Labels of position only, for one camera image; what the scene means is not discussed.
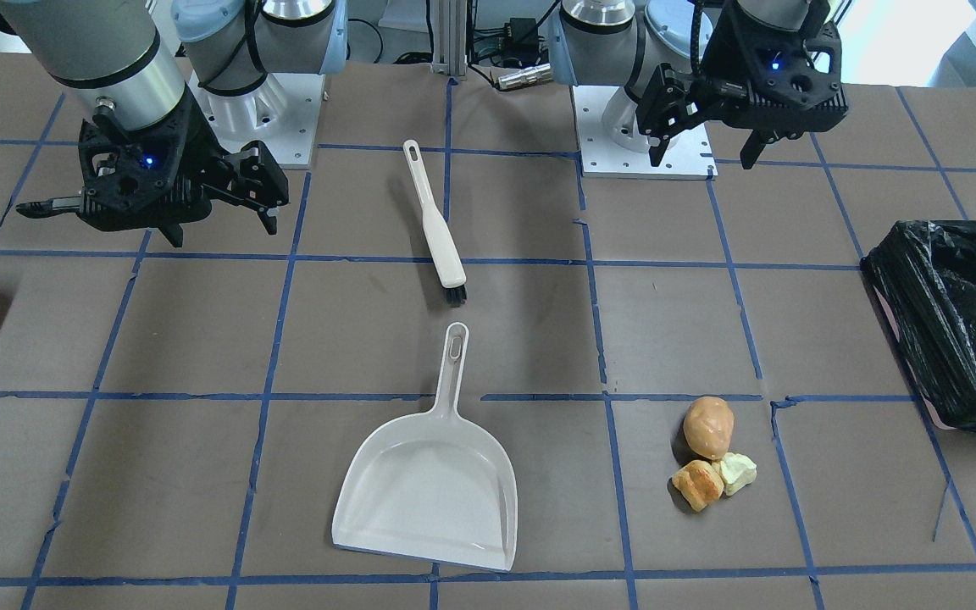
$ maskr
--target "food item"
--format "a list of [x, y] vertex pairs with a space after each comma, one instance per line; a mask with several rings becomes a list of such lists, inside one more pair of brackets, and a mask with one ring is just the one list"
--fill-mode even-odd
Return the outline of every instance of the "food item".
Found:
[[721, 476], [713, 466], [697, 459], [673, 475], [673, 487], [685, 496], [685, 500], [698, 513], [721, 497], [725, 483], [722, 483]]
[[725, 495], [731, 496], [740, 488], [756, 479], [756, 463], [748, 456], [725, 452], [721, 459], [713, 463], [722, 482], [725, 483]]
[[685, 415], [685, 439], [693, 452], [707, 459], [721, 459], [733, 435], [733, 412], [715, 396], [703, 396]]

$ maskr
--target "black plastic bag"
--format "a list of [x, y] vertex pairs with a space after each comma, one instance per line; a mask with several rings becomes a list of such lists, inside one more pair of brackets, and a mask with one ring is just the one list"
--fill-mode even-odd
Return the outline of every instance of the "black plastic bag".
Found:
[[923, 397], [944, 424], [976, 432], [976, 221], [899, 221], [861, 268]]

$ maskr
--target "white brush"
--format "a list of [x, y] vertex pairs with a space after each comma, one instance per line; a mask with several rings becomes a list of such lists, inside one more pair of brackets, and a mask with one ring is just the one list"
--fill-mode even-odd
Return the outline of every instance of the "white brush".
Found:
[[427, 181], [427, 171], [424, 169], [417, 140], [406, 140], [402, 150], [406, 152], [413, 184], [417, 186], [424, 236], [427, 238], [427, 248], [431, 251], [431, 260], [435, 263], [439, 282], [446, 289], [446, 302], [453, 306], [461, 305], [466, 297], [465, 269], [462, 268], [462, 259], [458, 257], [458, 249], [454, 247], [454, 240], [450, 237], [450, 229], [446, 227], [446, 221], [435, 205], [435, 198], [431, 196], [431, 184]]

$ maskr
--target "metal connector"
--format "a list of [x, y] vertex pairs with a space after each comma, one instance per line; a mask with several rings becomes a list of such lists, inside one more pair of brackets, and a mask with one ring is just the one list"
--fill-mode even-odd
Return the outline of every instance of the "metal connector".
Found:
[[542, 64], [520, 69], [518, 72], [504, 74], [496, 80], [499, 84], [500, 92], [510, 92], [511, 89], [519, 89], [522, 86], [533, 86], [542, 82], [552, 81], [552, 65]]

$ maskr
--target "white dustpan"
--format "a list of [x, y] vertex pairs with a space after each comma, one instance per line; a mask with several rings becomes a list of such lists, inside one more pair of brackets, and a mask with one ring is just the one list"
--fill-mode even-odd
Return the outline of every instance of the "white dustpan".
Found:
[[446, 328], [435, 406], [387, 422], [360, 445], [337, 498], [334, 545], [508, 571], [519, 492], [503, 447], [458, 416], [469, 328]]

